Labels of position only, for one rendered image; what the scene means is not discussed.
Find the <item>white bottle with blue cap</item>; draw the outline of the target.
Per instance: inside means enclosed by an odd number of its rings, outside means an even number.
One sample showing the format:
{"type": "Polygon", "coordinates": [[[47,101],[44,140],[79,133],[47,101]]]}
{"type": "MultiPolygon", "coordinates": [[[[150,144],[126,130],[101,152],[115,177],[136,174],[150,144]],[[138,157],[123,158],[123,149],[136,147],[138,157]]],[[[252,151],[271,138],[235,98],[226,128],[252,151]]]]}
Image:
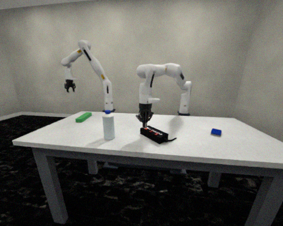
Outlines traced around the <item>white bottle with blue cap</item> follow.
{"type": "Polygon", "coordinates": [[[103,119],[103,131],[104,139],[112,140],[115,138],[115,129],[114,129],[114,115],[111,114],[110,110],[105,110],[105,114],[102,115],[103,119]]]}

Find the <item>green rectangular block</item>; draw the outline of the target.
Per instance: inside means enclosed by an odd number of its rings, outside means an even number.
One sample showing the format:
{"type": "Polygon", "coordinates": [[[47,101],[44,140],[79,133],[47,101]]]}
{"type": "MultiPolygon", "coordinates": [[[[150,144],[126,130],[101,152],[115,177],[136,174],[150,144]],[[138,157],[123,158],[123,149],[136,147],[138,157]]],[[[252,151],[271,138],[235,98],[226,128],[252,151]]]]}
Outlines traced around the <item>green rectangular block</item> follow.
{"type": "Polygon", "coordinates": [[[86,112],[83,115],[79,116],[78,118],[75,119],[76,122],[83,122],[86,119],[88,119],[90,116],[92,116],[91,112],[86,112]]]}

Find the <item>black power strip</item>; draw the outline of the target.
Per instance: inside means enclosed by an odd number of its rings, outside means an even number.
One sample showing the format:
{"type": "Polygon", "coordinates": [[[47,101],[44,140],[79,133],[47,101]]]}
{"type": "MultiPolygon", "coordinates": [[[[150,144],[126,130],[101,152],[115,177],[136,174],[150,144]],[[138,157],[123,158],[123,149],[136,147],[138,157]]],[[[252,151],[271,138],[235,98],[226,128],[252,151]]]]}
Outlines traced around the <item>black power strip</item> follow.
{"type": "Polygon", "coordinates": [[[171,140],[168,140],[168,134],[161,131],[161,130],[158,130],[154,127],[151,127],[151,126],[147,126],[146,129],[144,129],[143,127],[140,128],[140,134],[146,136],[147,138],[151,139],[152,141],[155,141],[156,143],[158,144],[161,144],[163,142],[168,142],[168,141],[173,141],[177,138],[174,138],[174,139],[171,139],[171,140]]]}

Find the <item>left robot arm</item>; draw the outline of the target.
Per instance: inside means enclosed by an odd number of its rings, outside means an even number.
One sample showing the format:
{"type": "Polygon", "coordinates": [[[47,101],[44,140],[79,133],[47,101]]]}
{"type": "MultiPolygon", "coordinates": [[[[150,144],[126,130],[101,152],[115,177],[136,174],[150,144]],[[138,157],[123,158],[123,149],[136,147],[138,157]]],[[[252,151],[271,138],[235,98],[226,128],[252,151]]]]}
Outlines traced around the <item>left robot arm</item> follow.
{"type": "Polygon", "coordinates": [[[187,90],[186,93],[181,94],[179,112],[182,114],[188,113],[192,82],[187,81],[180,65],[173,63],[164,65],[144,64],[138,66],[136,73],[138,77],[146,78],[146,81],[140,84],[139,103],[151,104],[160,102],[160,99],[152,98],[152,86],[155,77],[165,74],[175,78],[175,82],[181,90],[187,90]]]}

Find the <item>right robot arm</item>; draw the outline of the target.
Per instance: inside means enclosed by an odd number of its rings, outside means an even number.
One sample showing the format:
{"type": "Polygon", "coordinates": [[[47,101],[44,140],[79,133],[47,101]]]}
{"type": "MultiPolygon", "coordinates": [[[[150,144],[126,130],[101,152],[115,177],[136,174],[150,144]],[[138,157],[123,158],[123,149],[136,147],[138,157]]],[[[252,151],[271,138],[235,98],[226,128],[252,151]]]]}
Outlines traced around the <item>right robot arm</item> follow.
{"type": "Polygon", "coordinates": [[[77,78],[72,78],[72,63],[82,54],[85,55],[88,62],[92,66],[95,73],[100,78],[103,83],[103,93],[104,93],[104,107],[105,110],[113,110],[113,96],[112,96],[112,84],[106,77],[104,70],[99,63],[99,61],[91,54],[91,44],[89,41],[80,40],[78,41],[79,49],[72,52],[68,57],[62,59],[61,64],[67,69],[64,70],[65,79],[77,80],[77,78]]]}

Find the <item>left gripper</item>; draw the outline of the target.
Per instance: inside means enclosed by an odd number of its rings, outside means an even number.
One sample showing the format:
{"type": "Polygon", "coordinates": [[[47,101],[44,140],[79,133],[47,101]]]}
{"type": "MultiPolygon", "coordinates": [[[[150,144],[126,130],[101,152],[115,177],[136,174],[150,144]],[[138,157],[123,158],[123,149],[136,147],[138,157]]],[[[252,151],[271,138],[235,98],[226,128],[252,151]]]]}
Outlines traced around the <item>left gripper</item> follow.
{"type": "Polygon", "coordinates": [[[153,112],[151,112],[152,103],[151,104],[141,104],[139,103],[139,114],[136,115],[136,118],[143,123],[143,128],[147,128],[147,122],[150,121],[150,119],[153,116],[153,112]]]}

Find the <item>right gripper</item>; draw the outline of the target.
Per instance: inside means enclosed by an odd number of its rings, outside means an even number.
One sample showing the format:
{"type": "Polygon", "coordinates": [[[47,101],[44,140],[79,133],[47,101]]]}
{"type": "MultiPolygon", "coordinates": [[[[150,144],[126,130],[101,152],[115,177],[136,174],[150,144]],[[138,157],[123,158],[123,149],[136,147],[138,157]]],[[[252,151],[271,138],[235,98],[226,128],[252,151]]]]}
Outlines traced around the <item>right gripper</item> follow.
{"type": "Polygon", "coordinates": [[[67,89],[67,93],[69,93],[69,88],[72,87],[73,92],[75,92],[75,83],[73,80],[66,79],[66,83],[64,84],[65,89],[67,89]]]}

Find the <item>small blue rectangular block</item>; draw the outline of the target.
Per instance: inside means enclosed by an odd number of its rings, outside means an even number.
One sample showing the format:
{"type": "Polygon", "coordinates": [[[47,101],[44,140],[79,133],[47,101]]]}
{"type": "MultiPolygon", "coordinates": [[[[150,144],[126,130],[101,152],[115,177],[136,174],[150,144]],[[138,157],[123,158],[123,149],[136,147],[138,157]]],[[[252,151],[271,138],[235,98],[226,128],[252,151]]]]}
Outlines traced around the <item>small blue rectangular block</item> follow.
{"type": "Polygon", "coordinates": [[[219,129],[214,129],[214,128],[212,128],[211,135],[220,137],[220,136],[222,135],[221,132],[222,132],[222,131],[219,130],[219,129]]]}

